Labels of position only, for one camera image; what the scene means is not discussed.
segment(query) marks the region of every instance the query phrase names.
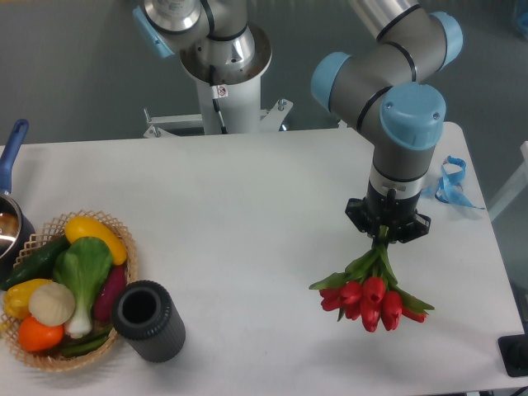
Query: green vegetable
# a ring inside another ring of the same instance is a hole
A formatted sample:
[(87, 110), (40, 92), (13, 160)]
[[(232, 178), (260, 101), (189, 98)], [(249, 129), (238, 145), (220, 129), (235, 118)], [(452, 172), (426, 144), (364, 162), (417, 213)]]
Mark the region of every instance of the green vegetable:
[(68, 247), (69, 242), (64, 235), (47, 242), (15, 266), (9, 277), (0, 285), (0, 289), (8, 290), (14, 285), (36, 278), (50, 278), (57, 256)]
[(74, 347), (76, 345), (88, 344), (89, 342), (96, 341), (100, 338), (108, 337), (111, 329), (112, 329), (112, 326), (106, 326), (105, 328), (102, 328), (101, 330), (91, 332), (90, 334), (84, 336), (83, 338), (67, 340), (65, 342), (62, 342), (60, 345), (62, 347)]
[(55, 260), (55, 266), (54, 266), (54, 268), (55, 268), (56, 266), (62, 266), (62, 265), (63, 265), (62, 263), (63, 263), (63, 261), (64, 261), (64, 256), (66, 256), (66, 252), (67, 252), (67, 250), (61, 252), (61, 253), (57, 256), (57, 259)]
[(97, 348), (101, 347), (107, 340), (108, 336), (103, 336), (101, 338), (96, 338), (93, 341), (85, 342), (83, 344), (62, 346), (59, 349), (59, 352), (64, 357), (83, 356), (92, 351), (95, 351)]
[(71, 338), (80, 338), (92, 330), (92, 305), (104, 285), (112, 265), (112, 255), (99, 238), (80, 238), (57, 260), (54, 279), (75, 296), (75, 312), (64, 324)]

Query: red tulip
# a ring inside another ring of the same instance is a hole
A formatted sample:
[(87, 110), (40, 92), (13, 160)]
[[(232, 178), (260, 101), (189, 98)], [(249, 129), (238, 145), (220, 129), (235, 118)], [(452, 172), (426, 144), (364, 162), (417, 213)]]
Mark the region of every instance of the red tulip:
[(369, 299), (361, 299), (360, 311), (363, 327), (367, 332), (375, 332), (380, 320), (381, 304), (372, 304)]
[(343, 306), (341, 290), (342, 287), (338, 289), (321, 289), (319, 291), (319, 294), (323, 297), (321, 306), (325, 311), (333, 311), (334, 309), (339, 309)]
[(402, 315), (419, 323), (424, 323), (427, 318), (426, 313), (414, 313), (413, 311), (409, 311), (405, 307), (403, 307), (402, 309)]
[(345, 304), (355, 304), (363, 296), (363, 290), (360, 282), (355, 280), (348, 282), (341, 290), (341, 297)]
[(386, 293), (381, 303), (381, 321), (385, 330), (396, 330), (399, 319), (402, 316), (402, 297), (397, 291)]
[(377, 276), (372, 276), (363, 283), (363, 297), (374, 305), (380, 305), (385, 294), (385, 283)]
[(347, 319), (356, 320), (361, 316), (361, 303), (358, 301), (355, 304), (345, 306), (345, 317)]

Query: wicker basket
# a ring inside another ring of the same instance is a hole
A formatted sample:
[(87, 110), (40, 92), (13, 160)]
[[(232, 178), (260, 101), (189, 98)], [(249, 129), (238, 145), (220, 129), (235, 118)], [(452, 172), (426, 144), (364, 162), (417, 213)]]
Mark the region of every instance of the wicker basket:
[[(69, 214), (62, 214), (58, 218), (53, 218), (51, 222), (45, 223), (44, 227), (39, 229), (37, 233), (31, 235), (30, 240), (24, 244), (24, 248), (20, 251), (15, 266), (46, 242), (63, 234), (66, 223), (72, 217), (77, 215), (97, 219), (119, 236), (127, 251), (127, 260), (124, 264), (126, 266), (126, 283), (129, 284), (136, 281), (138, 278), (138, 258), (132, 235), (130, 235), (128, 229), (118, 219), (115, 219), (108, 214), (104, 214), (103, 212), (80, 210), (77, 213), (71, 212)], [(73, 370), (92, 363), (107, 353), (118, 337), (116, 330), (112, 328), (108, 340), (97, 350), (90, 352), (87, 355), (74, 358), (64, 358), (58, 354), (45, 356), (42, 354), (26, 352), (18, 344), (18, 327), (21, 323), (20, 319), (12, 318), (3, 314), (0, 320), (2, 320), (0, 322), (0, 329), (4, 330), (2, 336), (6, 339), (10, 352), (19, 361), (23, 362), (24, 365), (35, 367), (36, 369), (43, 371)]]

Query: bok choy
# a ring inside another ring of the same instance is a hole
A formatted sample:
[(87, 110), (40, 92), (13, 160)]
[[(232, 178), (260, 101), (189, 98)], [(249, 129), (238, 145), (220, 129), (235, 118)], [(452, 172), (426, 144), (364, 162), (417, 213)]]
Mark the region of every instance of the bok choy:
[(80, 338), (92, 330), (92, 306), (111, 265), (110, 249), (99, 238), (80, 238), (58, 257), (54, 280), (68, 287), (75, 297), (75, 311), (64, 324), (71, 338)]

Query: cucumber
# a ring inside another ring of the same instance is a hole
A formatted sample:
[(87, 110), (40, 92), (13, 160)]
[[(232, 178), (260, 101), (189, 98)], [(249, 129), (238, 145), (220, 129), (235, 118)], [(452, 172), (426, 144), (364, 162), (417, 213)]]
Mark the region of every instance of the cucumber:
[(13, 268), (9, 277), (0, 285), (0, 290), (8, 290), (14, 285), (35, 278), (51, 279), (57, 256), (68, 248), (69, 242), (64, 235), (47, 242)]

